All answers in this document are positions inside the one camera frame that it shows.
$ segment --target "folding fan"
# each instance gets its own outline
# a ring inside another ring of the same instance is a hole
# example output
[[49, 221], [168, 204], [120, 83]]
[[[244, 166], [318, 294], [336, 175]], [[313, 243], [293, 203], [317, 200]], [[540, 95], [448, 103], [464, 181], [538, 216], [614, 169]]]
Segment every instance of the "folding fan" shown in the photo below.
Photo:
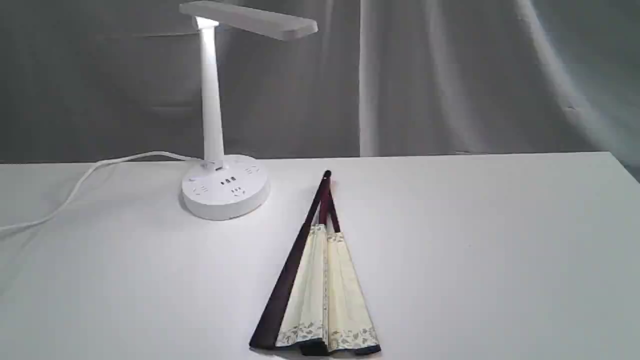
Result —
[[[330, 183], [327, 170], [249, 342], [253, 348], [298, 347], [307, 356], [380, 351], [340, 232]], [[316, 213], [317, 223], [312, 225]]]

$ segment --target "white tabletop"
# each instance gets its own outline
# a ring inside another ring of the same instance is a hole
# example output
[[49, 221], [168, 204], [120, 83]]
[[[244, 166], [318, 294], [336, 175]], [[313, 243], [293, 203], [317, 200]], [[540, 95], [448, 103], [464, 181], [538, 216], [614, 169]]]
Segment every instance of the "white tabletop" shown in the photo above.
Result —
[[[0, 359], [260, 359], [248, 341], [326, 169], [385, 359], [639, 359], [640, 184], [608, 153], [265, 161], [265, 205], [179, 202], [186, 163], [99, 170], [0, 235]], [[0, 165], [0, 225], [87, 165]]]

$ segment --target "gray fabric backdrop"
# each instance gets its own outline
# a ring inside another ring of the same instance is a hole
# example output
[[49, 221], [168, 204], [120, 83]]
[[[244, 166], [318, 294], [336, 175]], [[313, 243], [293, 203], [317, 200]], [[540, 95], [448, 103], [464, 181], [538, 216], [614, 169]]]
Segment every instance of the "gray fabric backdrop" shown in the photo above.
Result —
[[[0, 162], [202, 155], [181, 0], [3, 1]], [[218, 28], [228, 153], [610, 150], [640, 165], [640, 6], [607, 0], [227, 1], [318, 21]]]

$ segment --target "white desk lamp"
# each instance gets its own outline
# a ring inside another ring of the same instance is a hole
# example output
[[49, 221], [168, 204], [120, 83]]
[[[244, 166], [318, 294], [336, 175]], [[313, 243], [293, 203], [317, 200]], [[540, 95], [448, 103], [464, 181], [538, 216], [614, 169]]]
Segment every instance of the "white desk lamp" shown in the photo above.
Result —
[[215, 27], [219, 22], [279, 40], [293, 40], [317, 31], [314, 20], [212, 1], [180, 5], [195, 17], [202, 59], [202, 122], [204, 161], [182, 180], [189, 210], [209, 220], [226, 220], [258, 208], [269, 195], [269, 178], [254, 158], [225, 155], [216, 63]]

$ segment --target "white cable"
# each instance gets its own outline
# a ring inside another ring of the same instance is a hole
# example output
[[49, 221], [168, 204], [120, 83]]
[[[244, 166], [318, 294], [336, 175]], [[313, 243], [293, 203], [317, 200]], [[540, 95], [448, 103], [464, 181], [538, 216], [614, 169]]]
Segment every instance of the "white cable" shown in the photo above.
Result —
[[166, 151], [150, 151], [150, 152], [144, 152], [143, 154], [136, 154], [136, 155], [126, 156], [124, 158], [100, 160], [100, 161], [94, 163], [89, 168], [89, 170], [87, 170], [84, 173], [84, 175], [80, 178], [80, 180], [78, 180], [78, 182], [74, 186], [74, 189], [71, 190], [71, 192], [67, 196], [66, 201], [62, 205], [60, 205], [57, 209], [55, 209], [51, 214], [47, 215], [46, 217], [41, 218], [40, 220], [35, 220], [35, 221], [31, 221], [31, 222], [23, 222], [23, 223], [14, 224], [14, 225], [2, 226], [2, 227], [0, 227], [0, 231], [15, 230], [15, 229], [20, 229], [22, 227], [34, 226], [34, 225], [42, 224], [43, 222], [51, 220], [60, 211], [62, 211], [69, 204], [69, 202], [71, 202], [71, 199], [76, 194], [78, 189], [80, 189], [80, 186], [82, 185], [82, 183], [96, 169], [98, 169], [99, 167], [104, 166], [104, 165], [123, 163], [125, 161], [129, 161], [129, 160], [133, 160], [133, 159], [146, 158], [147, 156], [166, 156], [168, 158], [173, 158], [173, 159], [176, 159], [176, 160], [199, 160], [198, 158], [190, 158], [188, 156], [182, 156], [182, 155], [178, 155], [178, 154], [174, 154], [172, 152], [166, 152]]

